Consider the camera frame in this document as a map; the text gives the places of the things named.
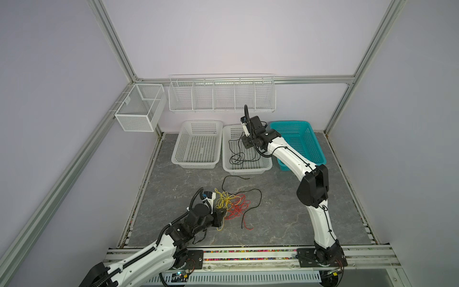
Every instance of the white wire rack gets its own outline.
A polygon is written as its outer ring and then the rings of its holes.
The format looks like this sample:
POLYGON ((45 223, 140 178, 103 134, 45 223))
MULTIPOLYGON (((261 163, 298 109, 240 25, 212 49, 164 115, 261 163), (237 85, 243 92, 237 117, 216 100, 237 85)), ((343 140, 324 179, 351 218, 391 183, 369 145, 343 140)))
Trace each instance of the white wire rack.
POLYGON ((115 112, 115 117, 125 131, 153 132, 165 105, 162 84, 135 84, 115 112))
POLYGON ((274 112, 274 75, 171 75, 169 109, 174 113, 231 112, 244 110, 274 112))

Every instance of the black mounting plate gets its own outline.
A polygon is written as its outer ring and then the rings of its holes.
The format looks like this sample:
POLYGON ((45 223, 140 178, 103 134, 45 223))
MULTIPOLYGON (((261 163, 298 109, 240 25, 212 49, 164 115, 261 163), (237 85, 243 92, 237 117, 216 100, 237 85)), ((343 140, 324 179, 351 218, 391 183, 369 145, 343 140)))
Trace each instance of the black mounting plate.
POLYGON ((195 268, 195 270, 202 269, 203 262, 204 262, 204 251, 203 250, 188 250, 188 253, 186 255, 186 261, 185 261, 186 265, 184 269, 193 270, 193 267, 195 268))
MULTIPOLYGON (((298 261, 300 261, 300 267, 323 267, 319 263, 317 263, 315 260, 312 258, 315 257, 315 248, 297 248, 297 255, 300 257, 298 258, 298 261)), ((330 263, 329 267, 340 267, 338 262, 333 262, 330 263)))

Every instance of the basket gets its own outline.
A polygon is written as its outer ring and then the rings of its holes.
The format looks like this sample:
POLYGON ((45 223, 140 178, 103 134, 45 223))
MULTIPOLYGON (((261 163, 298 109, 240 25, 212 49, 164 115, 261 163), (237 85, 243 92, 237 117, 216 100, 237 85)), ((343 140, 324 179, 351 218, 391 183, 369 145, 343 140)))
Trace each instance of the basket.
MULTIPOLYGON (((306 159, 317 165, 326 164, 324 153, 308 122, 284 121, 272 122, 269 127, 278 131, 285 141, 306 159)), ((280 170, 290 170, 283 162, 277 159, 280 170)))
POLYGON ((244 105, 253 112, 276 110, 274 75, 221 74, 187 78, 196 76, 170 76, 169 109, 173 113, 240 112, 244 105))
POLYGON ((125 131, 155 131, 166 105, 162 84, 134 84, 115 112, 125 131))
POLYGON ((185 169, 213 169, 222 148, 220 121, 185 121, 172 153, 172 163, 185 169))
POLYGON ((273 167, 271 158, 261 157, 253 148, 246 149, 239 141, 244 133, 240 124, 228 125, 223 128, 223 169, 230 175, 242 174, 262 174, 273 167), (242 164, 231 163, 230 159, 235 153, 243 152, 245 159, 256 159, 253 162, 243 162, 242 164))

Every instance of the gray stone surface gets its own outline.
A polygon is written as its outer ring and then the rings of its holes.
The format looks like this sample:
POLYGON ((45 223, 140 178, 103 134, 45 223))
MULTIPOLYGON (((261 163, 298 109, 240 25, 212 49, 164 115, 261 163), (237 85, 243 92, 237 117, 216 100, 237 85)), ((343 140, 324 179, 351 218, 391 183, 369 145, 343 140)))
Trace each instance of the gray stone surface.
MULTIPOLYGON (((155 241, 159 231, 185 212, 193 194, 205 190, 221 190, 228 172, 222 160, 214 169, 183 169, 171 162, 177 134, 167 134, 145 191, 129 246, 146 246, 155 241)), ((333 229, 343 245, 370 244, 337 163, 323 134, 316 133, 329 170, 329 213, 333 229)), ((247 175, 249 180, 228 177, 225 190, 230 193, 258 188, 263 192, 258 208, 247 212, 247 228, 241 228, 241 217, 225 220, 222 231, 210 228, 199 246, 209 245, 312 245, 314 231, 306 207, 296 196, 299 181, 290 171, 281 171, 273 158, 272 169, 263 174, 247 175)), ((246 194, 250 206, 260 201, 260 194, 246 194)))

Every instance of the robotic arm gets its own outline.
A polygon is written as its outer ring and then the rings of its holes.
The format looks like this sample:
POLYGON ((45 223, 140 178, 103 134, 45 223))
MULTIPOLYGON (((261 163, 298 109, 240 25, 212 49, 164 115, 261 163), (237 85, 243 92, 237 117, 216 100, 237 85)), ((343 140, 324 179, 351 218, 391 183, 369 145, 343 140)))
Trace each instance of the robotic arm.
MULTIPOLYGON (((298 258, 316 262, 320 266, 347 266, 328 214, 328 169, 324 165, 318 166, 307 160, 277 131, 273 129, 267 131, 258 116, 250 118, 247 105, 244 107, 244 112, 245 116, 241 118, 245 133, 242 137, 244 146, 254 148, 263 157, 276 156, 300 181, 297 197, 306 205, 311 217, 315 250, 314 253, 298 252, 298 258)), ((182 274, 178 272, 177 277, 179 280, 186 279, 191 273, 187 268, 188 244, 200 231, 206 232, 209 227, 222 226, 225 210, 213 207, 215 198, 215 192, 200 188, 193 196, 187 212, 166 225, 154 243, 108 267, 103 263, 95 265, 79 287, 137 287, 157 274, 160 275, 163 285, 167 286, 162 272, 171 268, 184 269, 185 272, 182 274), (193 207, 198 195, 203 203, 193 207)))

